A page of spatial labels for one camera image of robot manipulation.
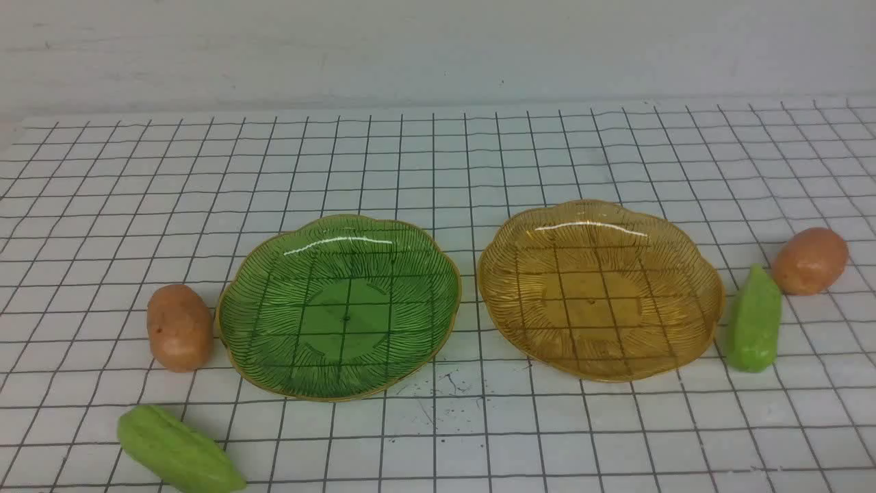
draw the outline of plate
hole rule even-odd
[[[637,380],[695,360],[724,309],[721,279],[682,230],[596,200],[514,216],[477,271],[512,344],[591,380]]]
[[[461,292],[454,263],[416,226],[329,216],[253,250],[215,320],[253,384],[349,400],[429,361],[450,335]]]

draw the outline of green plate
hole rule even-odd
[[[347,400],[429,361],[450,335],[461,291],[453,261],[416,226],[329,216],[253,250],[215,320],[250,382]]]

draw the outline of plate rim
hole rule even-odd
[[[415,231],[421,232],[431,242],[432,248],[435,250],[435,252],[437,254],[443,256],[444,260],[446,260],[448,262],[448,264],[453,268],[453,274],[454,274],[454,277],[456,278],[456,302],[454,303],[454,306],[453,306],[453,311],[451,313],[450,323],[448,324],[448,328],[446,331],[444,331],[444,337],[440,341],[438,341],[433,352],[427,358],[424,358],[422,363],[415,366],[413,369],[411,369],[411,371],[405,373],[404,375],[402,375],[398,378],[395,378],[395,379],[391,379],[387,383],[385,383],[379,387],[376,387],[375,389],[370,389],[370,390],[367,390],[365,392],[360,392],[358,394],[351,395],[351,396],[345,396],[345,397],[313,397],[313,396],[308,396],[305,394],[287,394],[285,392],[279,392],[275,389],[270,389],[267,386],[262,385],[261,383],[254,382],[250,378],[250,376],[247,375],[246,372],[243,371],[237,365],[237,362],[235,361],[235,358],[234,358],[234,352],[231,350],[231,348],[228,345],[228,342],[225,340],[223,329],[222,329],[221,311],[222,311],[223,300],[225,299],[225,295],[228,294],[229,290],[235,285],[235,283],[237,283],[238,277],[240,275],[240,271],[243,270],[244,266],[246,265],[246,262],[250,259],[250,257],[259,248],[261,248],[264,245],[266,245],[266,244],[268,244],[276,239],[279,239],[283,236],[295,234],[295,233],[297,233],[297,232],[299,232],[299,231],[301,231],[309,226],[315,225],[316,223],[319,223],[319,222],[321,222],[325,219],[328,219],[328,218],[359,218],[359,219],[364,218],[364,219],[367,219],[369,221],[373,221],[375,223],[401,224],[401,225],[405,225],[407,227],[410,227],[410,228],[414,229]],[[300,400],[312,401],[312,402],[338,403],[338,402],[353,401],[353,400],[361,399],[363,397],[371,396],[373,394],[377,394],[378,392],[382,392],[383,390],[389,389],[392,385],[395,385],[396,383],[406,379],[408,376],[414,374],[415,372],[419,371],[421,368],[425,367],[444,348],[444,345],[447,343],[448,339],[450,339],[450,335],[453,333],[453,329],[456,325],[456,315],[459,312],[459,306],[460,306],[460,303],[462,301],[462,298],[463,298],[463,279],[459,273],[459,267],[456,265],[455,262],[453,262],[453,259],[451,259],[449,255],[447,255],[443,250],[441,250],[441,248],[438,246],[438,243],[435,241],[435,239],[432,238],[432,236],[430,236],[426,232],[426,230],[424,230],[423,228],[420,228],[419,226],[408,223],[406,221],[399,221],[398,219],[377,219],[377,218],[372,218],[370,216],[365,216],[362,214],[332,214],[329,216],[323,216],[321,218],[314,219],[313,221],[310,221],[310,222],[308,222],[302,226],[299,226],[298,228],[295,228],[293,230],[279,232],[279,233],[271,236],[270,238],[265,239],[264,241],[259,243],[257,246],[253,247],[252,250],[248,254],[246,254],[246,256],[244,257],[244,260],[240,263],[240,267],[237,268],[237,272],[234,274],[234,278],[231,281],[229,281],[228,285],[225,287],[225,289],[223,289],[222,293],[219,295],[219,298],[216,300],[215,315],[213,317],[213,326],[215,328],[216,333],[219,336],[219,340],[222,342],[222,345],[225,348],[225,352],[228,355],[228,359],[229,359],[229,362],[231,363],[231,367],[233,367],[235,369],[235,371],[237,371],[238,374],[240,374],[240,376],[243,377],[247,382],[255,385],[256,387],[258,387],[262,390],[265,390],[267,392],[271,392],[272,394],[276,394],[276,395],[283,396],[286,398],[291,397],[294,399],[300,399]]]
[[[661,370],[661,371],[654,372],[654,373],[651,373],[651,374],[648,374],[648,375],[645,375],[645,376],[640,376],[640,377],[637,377],[637,378],[628,378],[628,377],[608,378],[608,377],[605,377],[605,376],[599,376],[599,375],[589,374],[589,373],[587,373],[587,372],[583,372],[583,371],[580,371],[580,370],[575,371],[574,369],[571,369],[571,368],[562,367],[562,366],[560,366],[560,365],[558,365],[558,364],[556,364],[556,363],[554,363],[554,362],[552,362],[552,361],[545,360],[545,359],[541,358],[541,357],[540,357],[538,354],[536,354],[535,352],[533,352],[533,351],[529,351],[529,350],[526,350],[524,347],[520,347],[520,346],[518,346],[517,344],[515,344],[514,342],[512,342],[512,340],[511,340],[511,339],[507,336],[507,334],[506,334],[507,330],[506,330],[504,327],[500,326],[500,324],[499,324],[499,323],[497,322],[497,320],[496,320],[496,317],[493,315],[493,310],[492,310],[492,308],[491,308],[491,303],[488,301],[488,299],[489,299],[490,297],[486,296],[485,293],[484,293],[484,291],[483,291],[483,281],[482,281],[482,280],[484,279],[484,277],[483,277],[483,269],[484,269],[484,262],[483,262],[483,260],[484,260],[484,255],[485,255],[485,254],[486,254],[491,248],[495,248],[495,247],[496,247],[496,238],[498,238],[498,236],[499,236],[499,234],[502,232],[502,230],[504,230],[509,224],[511,224],[511,223],[512,223],[515,219],[517,219],[519,216],[522,216],[523,214],[531,213],[531,212],[533,212],[533,211],[549,211],[549,210],[551,210],[551,209],[558,209],[558,208],[561,208],[561,207],[563,207],[563,206],[570,206],[570,205],[573,205],[573,204],[600,204],[600,205],[610,205],[610,206],[612,206],[612,207],[615,207],[615,208],[621,209],[621,210],[626,211],[626,212],[628,212],[628,213],[630,213],[630,214],[632,214],[632,215],[635,215],[635,216],[639,216],[639,217],[642,217],[642,218],[652,218],[652,219],[656,219],[656,220],[658,220],[658,221],[660,221],[660,222],[666,223],[666,224],[670,225],[671,227],[675,228],[675,230],[678,231],[679,233],[681,233],[681,234],[682,234],[682,237],[685,238],[685,239],[690,243],[690,245],[692,245],[692,246],[694,247],[694,250],[696,251],[696,254],[697,254],[697,256],[698,256],[698,261],[699,261],[699,263],[702,263],[702,264],[704,264],[706,267],[708,267],[708,269],[710,269],[711,272],[712,272],[712,274],[715,276],[715,279],[717,280],[718,290],[720,291],[720,295],[721,295],[721,296],[720,296],[720,303],[718,304],[717,316],[715,317],[715,321],[712,322],[712,324],[711,324],[709,327],[707,327],[707,329],[708,329],[708,337],[705,339],[705,342],[703,343],[702,349],[698,349],[698,350],[696,350],[696,351],[692,351],[692,352],[690,353],[690,354],[692,355],[692,357],[690,357],[690,358],[677,359],[676,362],[678,362],[678,364],[675,365],[675,366],[673,366],[672,368],[668,368],[668,369],[665,369],[665,370]],[[508,219],[507,219],[507,220],[506,220],[506,221],[505,221],[505,222],[504,222],[504,223],[503,223],[503,224],[502,224],[502,225],[496,230],[496,233],[493,235],[493,238],[490,240],[490,243],[488,243],[487,246],[484,247],[483,252],[481,253],[480,257],[478,257],[478,259],[477,259],[476,272],[477,272],[477,291],[478,291],[478,293],[480,294],[481,299],[484,300],[484,306],[485,306],[486,309],[487,309],[487,313],[490,314],[490,319],[492,320],[493,324],[496,326],[496,329],[499,331],[499,333],[502,334],[502,337],[505,338],[505,340],[507,340],[512,346],[514,346],[515,348],[517,348],[521,353],[525,354],[525,355],[526,355],[527,357],[529,357],[529,358],[532,358],[532,359],[537,360],[537,361],[541,361],[542,363],[545,363],[546,365],[550,366],[551,368],[556,368],[556,369],[562,371],[563,373],[567,373],[567,374],[570,374],[570,375],[574,375],[574,376],[576,376],[576,377],[578,377],[578,378],[582,378],[582,379],[584,379],[584,380],[589,380],[589,381],[592,381],[592,382],[635,382],[635,381],[637,381],[637,380],[642,380],[642,379],[645,379],[645,378],[648,378],[648,377],[651,377],[651,376],[662,375],[662,374],[665,374],[665,373],[668,373],[668,372],[671,372],[671,371],[676,371],[677,369],[682,368],[682,367],[684,367],[684,366],[690,364],[690,363],[693,362],[693,361],[696,361],[696,360],[699,359],[703,354],[705,354],[705,352],[709,350],[709,347],[715,342],[715,339],[716,339],[716,336],[717,336],[717,326],[718,326],[718,323],[720,322],[722,316],[724,315],[724,310],[726,309],[726,305],[727,305],[727,293],[726,293],[726,289],[724,288],[724,283],[721,281],[721,275],[717,272],[717,269],[715,269],[715,266],[711,265],[711,262],[709,262],[709,261],[703,256],[703,253],[700,252],[700,249],[699,249],[699,247],[696,245],[695,241],[692,240],[692,239],[690,238],[690,236],[689,236],[689,235],[688,235],[688,234],[687,234],[682,228],[678,227],[677,225],[673,224],[672,221],[669,221],[669,220],[667,220],[667,219],[665,219],[665,218],[660,218],[660,217],[654,216],[654,215],[652,215],[652,214],[647,214],[647,213],[645,213],[645,212],[633,211],[633,210],[631,210],[631,209],[627,209],[626,207],[624,207],[624,206],[621,205],[621,204],[617,204],[617,203],[609,202],[609,201],[605,201],[605,200],[598,200],[598,199],[582,198],[582,199],[576,199],[576,200],[569,200],[569,201],[562,202],[562,203],[559,203],[559,204],[545,205],[544,207],[533,207],[533,208],[526,209],[526,210],[524,210],[524,211],[520,211],[520,212],[514,214],[513,216],[511,216],[510,218],[508,218]]]

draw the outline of yellow plate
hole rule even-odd
[[[690,363],[708,349],[724,309],[721,279],[688,235],[597,200],[509,219],[477,273],[512,344],[591,380],[626,382]]]

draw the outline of white surface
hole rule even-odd
[[[361,137],[333,141],[331,111],[32,119],[0,161],[0,490],[159,491],[115,442],[135,403],[218,440],[250,492],[872,490],[876,101],[853,102],[445,109],[435,132],[461,135],[433,139],[408,137],[429,134],[428,110],[343,111],[386,120],[367,157],[351,150]],[[302,142],[304,125],[283,122],[306,119]],[[193,375],[152,361],[144,308],[159,285],[189,283],[212,305],[260,240],[347,211],[351,195],[353,212],[428,229],[460,268],[436,363],[372,399],[312,404],[243,382],[221,351]],[[506,342],[474,278],[510,214],[582,196],[665,214],[729,294],[813,225],[846,237],[851,265],[829,294],[788,300],[761,374],[711,349],[633,385],[582,382]]]
[[[0,115],[876,90],[872,0],[6,0]]]

